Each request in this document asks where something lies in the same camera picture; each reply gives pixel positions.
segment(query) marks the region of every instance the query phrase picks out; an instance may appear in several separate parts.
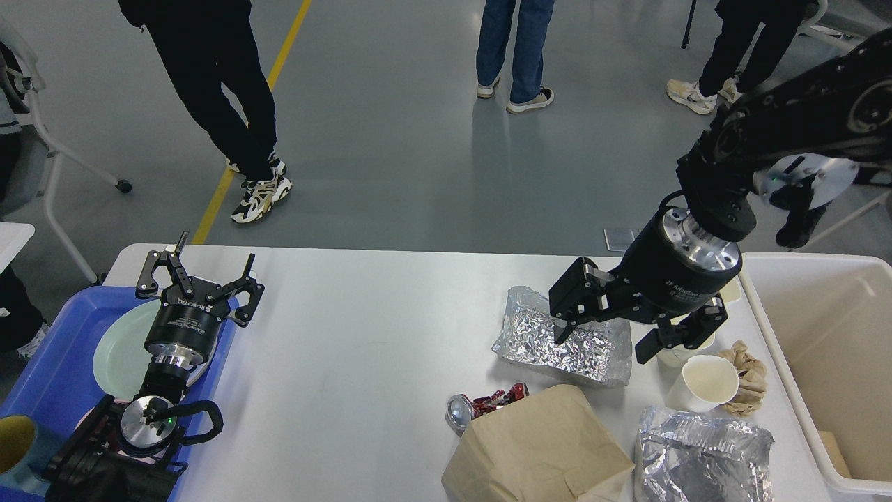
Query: chair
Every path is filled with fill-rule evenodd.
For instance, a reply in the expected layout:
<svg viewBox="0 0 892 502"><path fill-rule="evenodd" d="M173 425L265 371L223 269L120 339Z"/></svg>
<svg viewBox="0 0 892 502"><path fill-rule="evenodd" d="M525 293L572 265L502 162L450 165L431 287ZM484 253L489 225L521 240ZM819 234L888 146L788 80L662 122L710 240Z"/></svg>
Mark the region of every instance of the chair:
<svg viewBox="0 0 892 502"><path fill-rule="evenodd" d="M43 197L44 215L53 232L87 281L99 284L102 279L96 275L56 221L53 212L53 202L62 173L62 161L65 157L70 158L122 193L128 193L132 187L127 180L118 179L85 162L70 148L50 136L40 112L38 94L46 88L46 84L37 72L37 56L3 16L0 16L0 51L5 53L5 58L0 57L0 90L10 100L16 113L29 113L33 121L33 125L22 126L21 155L13 170L7 197L0 204L0 217L15 211L35 197ZM47 159L52 159L48 168Z"/></svg>
<svg viewBox="0 0 892 502"><path fill-rule="evenodd" d="M799 34L821 40L821 42L847 52L851 51L857 46L857 43L829 35L822 28L835 31L848 38L868 38L892 24L892 7L887 2L888 0L849 0L853 7L860 7L863 14L876 18L879 23L868 24L863 22L867 21L864 19L852 19L847 15L840 15L833 11L828 12L827 0L820 0L817 12L802 23Z"/></svg>

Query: black robotic arm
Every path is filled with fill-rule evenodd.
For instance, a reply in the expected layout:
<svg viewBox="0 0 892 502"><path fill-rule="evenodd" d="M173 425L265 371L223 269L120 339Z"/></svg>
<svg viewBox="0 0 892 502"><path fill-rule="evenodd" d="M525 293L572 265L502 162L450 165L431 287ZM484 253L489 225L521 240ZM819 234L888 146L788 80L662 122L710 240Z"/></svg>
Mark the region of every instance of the black robotic arm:
<svg viewBox="0 0 892 502"><path fill-rule="evenodd" d="M670 194L622 262L578 258L549 291L560 344L585 322L655 324L639 363L662 348L699 347L726 319L719 290L743 264L737 243L756 226L750 193L789 211L778 243L801 247L855 162L892 158L892 29L760 95L719 110L678 161ZM684 196L687 207L670 202ZM678 324L672 319L687 314Z"/></svg>

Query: aluminum foil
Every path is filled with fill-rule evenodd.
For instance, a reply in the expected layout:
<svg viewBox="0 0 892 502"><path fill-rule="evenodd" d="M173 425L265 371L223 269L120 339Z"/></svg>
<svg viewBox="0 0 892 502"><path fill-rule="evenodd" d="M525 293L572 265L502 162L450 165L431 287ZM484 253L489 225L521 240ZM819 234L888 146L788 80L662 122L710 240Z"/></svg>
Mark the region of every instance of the aluminum foil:
<svg viewBox="0 0 892 502"><path fill-rule="evenodd" d="M772 501L773 442L752 423L651 406L640 421L635 500Z"/></svg>
<svg viewBox="0 0 892 502"><path fill-rule="evenodd" d="M555 345L548 299L525 286L508 290L502 331L492 352L511 363L590 387L622 387L629 385L632 375L628 321L580 324L562 345Z"/></svg>

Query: person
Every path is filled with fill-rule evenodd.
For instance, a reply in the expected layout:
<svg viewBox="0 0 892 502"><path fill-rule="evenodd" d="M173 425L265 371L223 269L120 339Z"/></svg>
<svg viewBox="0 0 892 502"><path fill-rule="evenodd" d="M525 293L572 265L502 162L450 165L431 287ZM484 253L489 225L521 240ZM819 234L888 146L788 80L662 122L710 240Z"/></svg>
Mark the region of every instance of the person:
<svg viewBox="0 0 892 502"><path fill-rule="evenodd" d="M3 52L0 51L0 79L6 78ZM0 86L0 201L6 197L12 168L21 152L21 125L4 89ZM44 340L45 330L44 316L31 303L12 266L7 266L0 271L0 353L16 351L20 357L30 359Z"/></svg>
<svg viewBox="0 0 892 502"><path fill-rule="evenodd" d="M722 33L715 40L703 74L696 82L669 80L666 94L675 103L701 115L715 109L718 95L733 104L740 95L771 77L796 36L808 3L809 0L720 0L715 11L723 20ZM746 68L736 74L760 22L765 27Z"/></svg>
<svg viewBox="0 0 892 502"><path fill-rule="evenodd" d="M119 0L130 24L148 28L192 118L245 176L236 223L255 222L292 189L276 153L276 105L251 29L250 0ZM250 128L223 94L226 85Z"/></svg>
<svg viewBox="0 0 892 502"><path fill-rule="evenodd" d="M486 0L477 47L477 97L493 96L505 62L505 47L517 0ZM509 113L523 113L551 105L554 92L542 84L542 48L554 0L520 0Z"/></svg>

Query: sneaker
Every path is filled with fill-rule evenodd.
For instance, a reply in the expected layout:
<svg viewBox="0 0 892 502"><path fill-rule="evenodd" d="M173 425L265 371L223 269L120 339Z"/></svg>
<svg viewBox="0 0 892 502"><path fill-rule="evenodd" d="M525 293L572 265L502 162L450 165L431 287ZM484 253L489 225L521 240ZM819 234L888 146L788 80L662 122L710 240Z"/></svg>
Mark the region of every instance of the sneaker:
<svg viewBox="0 0 892 502"><path fill-rule="evenodd" d="M724 84L722 84L722 88L719 89L719 94L728 100L728 103L731 105L734 104L735 101L740 99L740 92L737 90L737 77L731 77L727 79Z"/></svg>
<svg viewBox="0 0 892 502"><path fill-rule="evenodd" d="M496 75L496 80L492 81L492 84L488 86L482 86L477 84L477 97L481 97L483 99L489 99L492 97L493 93L496 91L496 86L499 85L499 75Z"/></svg>
<svg viewBox="0 0 892 502"><path fill-rule="evenodd" d="M286 166L284 162L279 160L278 155L276 155L275 151L269 154L267 163L269 163L269 167L275 169L276 172L278 172L279 174L285 174L286 172L288 172L288 166ZM239 174L242 173L242 171L238 169L238 164L230 161L229 159L226 160L226 167L228 167L232 171L238 172Z"/></svg>
<svg viewBox="0 0 892 502"><path fill-rule="evenodd" d="M681 80L669 80L666 82L666 94L680 105L685 105L692 112L700 115L711 113L718 101L717 95L703 96L700 94L699 82L682 82Z"/></svg>
<svg viewBox="0 0 892 502"><path fill-rule="evenodd" d="M25 361L30 361L31 357L34 357L34 354L37 353L37 349L40 347L40 343L44 341L46 338L46 332L49 331L50 327L44 323L39 329L37 329L37 334L34 335L34 338L31 339L30 342L25 345L15 349L16 352L19 353L19 357L24 359Z"/></svg>
<svg viewBox="0 0 892 502"><path fill-rule="evenodd" d="M555 100L555 93L550 88L542 88L537 97L527 101L526 103L514 103L508 101L508 113L518 114L535 110L536 108L545 108Z"/></svg>
<svg viewBox="0 0 892 502"><path fill-rule="evenodd" d="M275 172L269 181L245 181L244 197L232 212L232 221L236 223L255 222L269 213L273 204L284 199L291 191L291 181Z"/></svg>

